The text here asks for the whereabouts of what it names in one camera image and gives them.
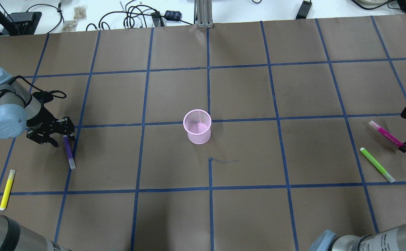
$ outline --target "purple marker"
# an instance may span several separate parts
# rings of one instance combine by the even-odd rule
[[[69,168],[73,170],[76,168],[76,164],[74,163],[74,159],[72,158],[71,146],[69,145],[69,139],[67,136],[64,136],[64,144],[66,155],[68,156]]]
[[[387,132],[386,130],[384,130],[384,128],[380,127],[378,124],[376,124],[373,120],[369,122],[369,124],[375,128],[378,132],[380,132],[380,134],[384,135],[386,138],[388,138],[390,141],[392,141],[395,145],[397,145],[398,147],[403,146],[404,144],[397,140],[397,138],[395,138],[393,135],[391,135],[389,132]]]

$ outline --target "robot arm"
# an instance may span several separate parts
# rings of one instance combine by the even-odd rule
[[[58,142],[50,136],[53,133],[74,140],[74,124],[69,117],[58,120],[43,106],[57,96],[42,90],[31,95],[17,81],[20,78],[31,84],[0,67],[0,138],[15,138],[29,127],[26,137],[39,144],[51,143],[57,147]]]

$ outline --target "cable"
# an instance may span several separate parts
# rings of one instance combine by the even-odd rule
[[[366,7],[362,6],[362,5],[360,5],[358,2],[356,2],[356,0],[351,0],[351,1],[354,2],[354,3],[355,3],[358,7],[360,7],[361,9],[374,10],[374,9],[379,8],[379,7],[382,7],[382,6],[384,6],[384,5],[388,5],[389,3],[394,2],[394,1],[396,1],[396,0],[388,0],[387,2],[384,2],[383,4],[378,5],[378,6],[376,6],[376,7],[373,7],[373,8],[366,8]]]
[[[29,7],[29,8],[26,10],[26,12],[28,12],[29,9],[31,9],[32,7],[35,7],[35,6],[38,6],[38,5],[41,5],[41,6],[50,6],[50,7],[53,7],[53,8],[55,8],[55,9],[57,9],[57,7],[54,6],[54,5],[47,5],[47,4],[45,4],[45,3],[38,3],[37,5],[33,5],[33,6]]]
[[[17,29],[17,34],[20,35],[20,31],[18,30],[17,25],[15,24],[14,20],[12,19],[12,16],[9,15],[9,13],[5,10],[5,8],[3,7],[3,5],[0,3],[0,7],[2,7],[2,9],[5,11],[5,14],[8,15],[9,19],[12,21],[12,23],[14,24],[15,28]]]
[[[107,22],[102,22],[102,24],[107,24]],[[107,27],[108,27],[109,30],[111,30],[110,25],[107,24]],[[104,30],[104,26],[102,26],[102,29]]]
[[[98,27],[96,27],[95,24],[90,23],[90,24],[88,24],[87,27],[85,28],[85,31],[88,31],[88,27],[90,27],[90,25],[94,26],[94,28],[95,28],[96,30],[98,29]]]
[[[63,14],[61,13],[61,19],[59,20],[58,24],[56,24],[54,28],[52,28],[49,32],[47,32],[47,34],[50,34],[53,30],[57,29],[57,27],[59,27],[62,21],[65,22],[65,19],[63,18]]]

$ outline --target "pink mesh pencil cup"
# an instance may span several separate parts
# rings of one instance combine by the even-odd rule
[[[187,137],[194,144],[204,144],[210,138],[210,126],[212,120],[209,113],[196,109],[188,112],[184,116],[183,125],[187,132]]]

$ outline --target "yellow marker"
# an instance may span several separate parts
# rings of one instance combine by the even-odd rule
[[[0,210],[5,210],[7,202],[9,200],[10,189],[12,188],[12,182],[14,181],[15,170],[9,171],[8,181],[6,182],[5,192],[3,193],[2,203],[0,204]]]

